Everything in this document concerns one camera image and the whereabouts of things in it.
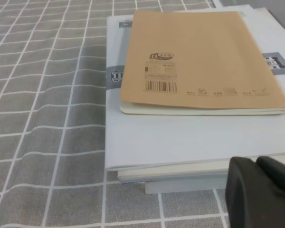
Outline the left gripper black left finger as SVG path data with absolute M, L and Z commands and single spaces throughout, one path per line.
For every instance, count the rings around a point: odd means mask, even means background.
M 225 201 L 232 228 L 285 228 L 285 192 L 256 161 L 230 159 Z

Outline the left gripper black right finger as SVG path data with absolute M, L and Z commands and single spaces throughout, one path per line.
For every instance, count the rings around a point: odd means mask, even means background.
M 268 156 L 258 157 L 256 164 L 277 187 L 285 192 L 285 164 Z

